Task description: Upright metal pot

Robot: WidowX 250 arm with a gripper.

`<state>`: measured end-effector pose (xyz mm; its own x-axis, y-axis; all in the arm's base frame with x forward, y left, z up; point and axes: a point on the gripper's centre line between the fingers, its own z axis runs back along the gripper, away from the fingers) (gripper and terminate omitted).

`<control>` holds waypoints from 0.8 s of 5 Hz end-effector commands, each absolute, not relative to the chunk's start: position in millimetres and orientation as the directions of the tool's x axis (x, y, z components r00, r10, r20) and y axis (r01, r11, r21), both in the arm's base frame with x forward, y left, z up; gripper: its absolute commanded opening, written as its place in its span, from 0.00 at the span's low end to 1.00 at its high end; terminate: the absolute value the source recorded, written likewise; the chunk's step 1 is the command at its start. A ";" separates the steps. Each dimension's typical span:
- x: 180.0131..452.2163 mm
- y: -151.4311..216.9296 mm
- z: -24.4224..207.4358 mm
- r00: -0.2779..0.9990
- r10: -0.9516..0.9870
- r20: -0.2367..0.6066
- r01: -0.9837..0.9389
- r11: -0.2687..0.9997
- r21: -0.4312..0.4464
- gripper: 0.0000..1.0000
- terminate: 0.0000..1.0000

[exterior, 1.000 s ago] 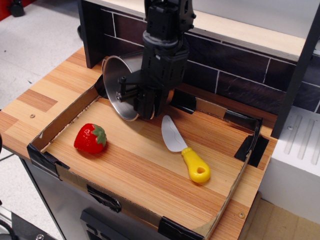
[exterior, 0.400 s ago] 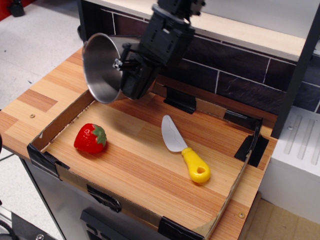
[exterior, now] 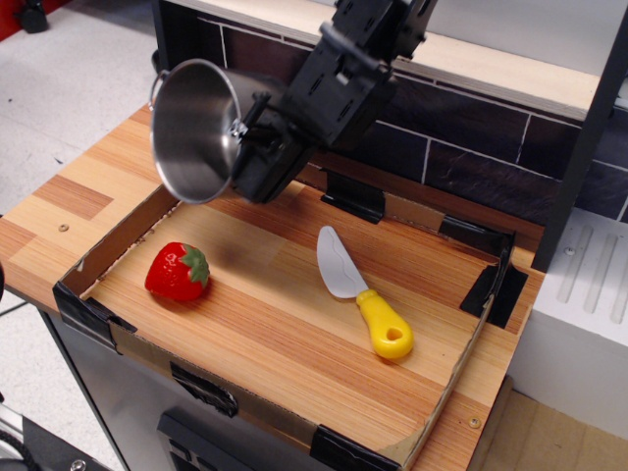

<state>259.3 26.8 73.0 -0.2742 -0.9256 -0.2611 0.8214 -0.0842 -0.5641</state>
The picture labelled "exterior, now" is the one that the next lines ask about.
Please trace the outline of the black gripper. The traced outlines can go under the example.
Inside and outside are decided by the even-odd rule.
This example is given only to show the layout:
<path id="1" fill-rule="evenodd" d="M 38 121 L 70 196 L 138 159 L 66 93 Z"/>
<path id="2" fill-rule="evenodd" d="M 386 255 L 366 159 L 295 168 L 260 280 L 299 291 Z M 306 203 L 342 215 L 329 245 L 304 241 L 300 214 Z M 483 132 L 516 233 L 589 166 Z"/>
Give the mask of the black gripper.
<path id="1" fill-rule="evenodd" d="M 266 106 L 243 121 L 231 177 L 236 192 L 253 203 L 275 199 L 316 150 L 350 150 L 394 96 L 391 67 L 360 49 L 333 24 L 280 101 L 283 115 Z"/>

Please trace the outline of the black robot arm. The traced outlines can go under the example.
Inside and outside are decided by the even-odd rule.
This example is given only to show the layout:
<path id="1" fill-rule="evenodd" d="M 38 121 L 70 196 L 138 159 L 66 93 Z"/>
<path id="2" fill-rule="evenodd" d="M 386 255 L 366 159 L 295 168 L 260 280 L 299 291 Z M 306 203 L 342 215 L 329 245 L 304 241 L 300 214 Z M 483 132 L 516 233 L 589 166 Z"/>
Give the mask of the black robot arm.
<path id="1" fill-rule="evenodd" d="M 319 148 L 349 150 L 392 100 L 392 63 L 424 41 L 433 1 L 339 1 L 321 38 L 285 89 L 257 90 L 233 126 L 231 171 L 250 202 L 277 197 Z"/>

